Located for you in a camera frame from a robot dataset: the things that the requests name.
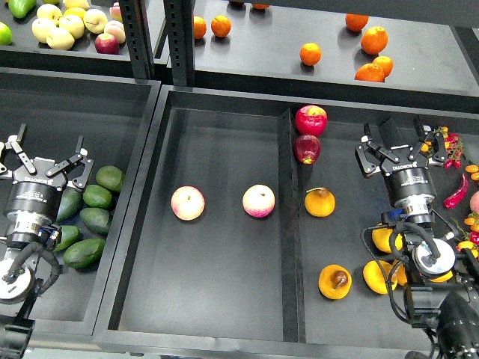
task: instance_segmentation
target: shelf upright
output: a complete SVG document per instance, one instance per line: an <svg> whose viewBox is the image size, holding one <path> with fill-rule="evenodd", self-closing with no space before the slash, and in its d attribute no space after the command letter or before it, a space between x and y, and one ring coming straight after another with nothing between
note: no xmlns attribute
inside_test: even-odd
<svg viewBox="0 0 479 359"><path fill-rule="evenodd" d="M154 79L153 50L144 0L120 0L129 59L135 79Z"/></svg>
<svg viewBox="0 0 479 359"><path fill-rule="evenodd" d="M192 0L163 0L173 85L195 86Z"/></svg>

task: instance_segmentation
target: apple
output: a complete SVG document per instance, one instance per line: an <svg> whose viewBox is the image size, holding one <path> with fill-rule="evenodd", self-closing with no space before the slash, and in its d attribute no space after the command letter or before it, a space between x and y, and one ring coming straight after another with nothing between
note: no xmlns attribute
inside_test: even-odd
<svg viewBox="0 0 479 359"><path fill-rule="evenodd" d="M83 10L88 10L90 8L88 0L63 0L63 5L67 9L70 9L72 7L81 7Z"/></svg>
<svg viewBox="0 0 479 359"><path fill-rule="evenodd" d="M46 43L46 35L51 28L56 28L57 25L50 19L35 19L31 24L31 32L40 43Z"/></svg>
<svg viewBox="0 0 479 359"><path fill-rule="evenodd" d="M242 196L242 206L253 217L266 217L275 208L275 194L267 185L253 185Z"/></svg>
<svg viewBox="0 0 479 359"><path fill-rule="evenodd" d="M304 165L312 165L321 153L321 142L313 135L300 135L293 145L294 156Z"/></svg>
<svg viewBox="0 0 479 359"><path fill-rule="evenodd" d="M68 30L74 39L79 39L85 33L85 25L78 15L65 15L58 21L58 27Z"/></svg>
<svg viewBox="0 0 479 359"><path fill-rule="evenodd" d="M53 4L43 4L37 9L38 19L50 19L55 25L58 25L58 20L62 16L61 10Z"/></svg>
<svg viewBox="0 0 479 359"><path fill-rule="evenodd" d="M107 22L106 14L100 9L89 9L83 16L85 27L94 34L101 34Z"/></svg>
<svg viewBox="0 0 479 359"><path fill-rule="evenodd" d="M171 196L171 209L179 219L191 221L203 213L204 197L196 187L184 185Z"/></svg>
<svg viewBox="0 0 479 359"><path fill-rule="evenodd" d="M302 135L319 136L326 129L328 115L316 105L303 106L296 112L295 124Z"/></svg>
<svg viewBox="0 0 479 359"><path fill-rule="evenodd" d="M95 49L99 54L118 55L120 53L120 44L112 34L100 34L95 39Z"/></svg>
<svg viewBox="0 0 479 359"><path fill-rule="evenodd" d="M67 29L54 27L46 33L46 43L55 50L70 50L75 39Z"/></svg>
<svg viewBox="0 0 479 359"><path fill-rule="evenodd" d="M110 16L113 20L123 21L121 19L120 3L115 2L112 7L110 7Z"/></svg>
<svg viewBox="0 0 479 359"><path fill-rule="evenodd" d="M10 45L12 43L12 31L3 22L0 22L0 45Z"/></svg>
<svg viewBox="0 0 479 359"><path fill-rule="evenodd" d="M115 36L120 45L126 40L125 28L122 22L116 20L108 21L103 29L103 32Z"/></svg>

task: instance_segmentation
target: red chili pepper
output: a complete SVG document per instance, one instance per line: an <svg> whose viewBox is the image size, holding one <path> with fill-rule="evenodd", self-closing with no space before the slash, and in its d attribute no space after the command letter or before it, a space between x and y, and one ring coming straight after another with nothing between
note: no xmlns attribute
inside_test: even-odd
<svg viewBox="0 0 479 359"><path fill-rule="evenodd" d="M471 232L469 241L474 243L475 245L479 245L479 233L478 232Z"/></svg>
<svg viewBox="0 0 479 359"><path fill-rule="evenodd" d="M466 196L468 187L469 182L467 180L466 174L464 173L461 176L461 184L459 188L451 196L444 200L444 207L447 209L451 209L457 206L457 204L464 198L464 196Z"/></svg>

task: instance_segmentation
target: pink apple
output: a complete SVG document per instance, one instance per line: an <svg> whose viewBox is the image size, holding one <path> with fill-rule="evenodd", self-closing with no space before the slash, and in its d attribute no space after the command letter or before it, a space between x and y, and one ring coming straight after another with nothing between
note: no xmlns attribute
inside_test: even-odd
<svg viewBox="0 0 479 359"><path fill-rule="evenodd" d="M242 196L242 206L253 217L266 217L275 208L275 194L267 185L253 185Z"/></svg>
<svg viewBox="0 0 479 359"><path fill-rule="evenodd" d="M116 20L108 21L103 29L103 32L115 36L120 45L126 40L125 28L122 22Z"/></svg>
<svg viewBox="0 0 479 359"><path fill-rule="evenodd" d="M118 44L117 38L107 33L97 36L95 49L97 49L97 52L100 54L118 55L120 53L120 45Z"/></svg>
<svg viewBox="0 0 479 359"><path fill-rule="evenodd" d="M326 129L328 115L316 105L303 106L296 112L295 124L302 135L319 136Z"/></svg>
<svg viewBox="0 0 479 359"><path fill-rule="evenodd" d="M203 213L204 197L196 187L184 185L171 196L171 209L179 219L191 221Z"/></svg>
<svg viewBox="0 0 479 359"><path fill-rule="evenodd" d="M113 20L122 21L119 2L115 2L113 6L110 7L110 15L112 16Z"/></svg>

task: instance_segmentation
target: orange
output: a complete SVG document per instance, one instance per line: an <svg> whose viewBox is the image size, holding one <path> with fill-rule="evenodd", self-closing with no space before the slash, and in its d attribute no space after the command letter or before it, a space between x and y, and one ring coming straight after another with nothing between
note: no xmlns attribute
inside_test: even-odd
<svg viewBox="0 0 479 359"><path fill-rule="evenodd" d="M361 47L369 55L379 54L388 45L388 34L381 26L366 30L361 39Z"/></svg>
<svg viewBox="0 0 479 359"><path fill-rule="evenodd" d="M211 22L211 30L217 37L226 37L231 30L231 21L226 16L218 15Z"/></svg>
<svg viewBox="0 0 479 359"><path fill-rule="evenodd" d="M305 207L314 217L327 217L335 210L335 196L324 187L306 191Z"/></svg>
<svg viewBox="0 0 479 359"><path fill-rule="evenodd" d="M207 23L200 16L193 17L193 31L195 33L195 39L201 39L207 33Z"/></svg>
<svg viewBox="0 0 479 359"><path fill-rule="evenodd" d="M354 79L360 81L383 82L384 70L378 64L365 64L359 67L358 71L356 71Z"/></svg>
<svg viewBox="0 0 479 359"><path fill-rule="evenodd" d="M353 277L337 264L330 264L323 268L318 280L321 294L329 299L342 299L350 292Z"/></svg>
<svg viewBox="0 0 479 359"><path fill-rule="evenodd" d="M321 48L316 43L305 43L299 51L299 57L304 65L314 66L321 59Z"/></svg>
<svg viewBox="0 0 479 359"><path fill-rule="evenodd" d="M391 228L379 228L378 230L373 230L371 236L373 237L373 242L377 249L385 253L392 253L391 246L389 245L389 236L391 233ZM403 247L403 237L400 234L396 236L394 245L398 251Z"/></svg>
<svg viewBox="0 0 479 359"><path fill-rule="evenodd" d="M251 5L253 5L253 7L258 10L264 10L269 7L269 5L266 5L266 4L251 4Z"/></svg>
<svg viewBox="0 0 479 359"><path fill-rule="evenodd" d="M378 64L384 71L384 77L388 77L391 74L394 62L388 56L378 56L373 60L373 64Z"/></svg>
<svg viewBox="0 0 479 359"><path fill-rule="evenodd" d="M383 260L380 260L379 263L384 268L386 275L389 276L389 272L392 270L392 265ZM366 266L364 266L362 276L364 277L367 286L369 286L374 292L378 294L388 294L388 287L386 286L384 276L375 260L371 260ZM393 290L396 289L396 285L397 275L393 275L391 284Z"/></svg>
<svg viewBox="0 0 479 359"><path fill-rule="evenodd" d="M355 13L346 14L346 27L351 31L360 31L369 21L368 15L358 15Z"/></svg>
<svg viewBox="0 0 479 359"><path fill-rule="evenodd" d="M392 266L394 267L397 263L397 260L395 260L392 263ZM397 278L397 284L400 286L405 286L407 283L407 276L406 276L406 270L404 268L404 263L401 263L399 268L396 271L396 278Z"/></svg>

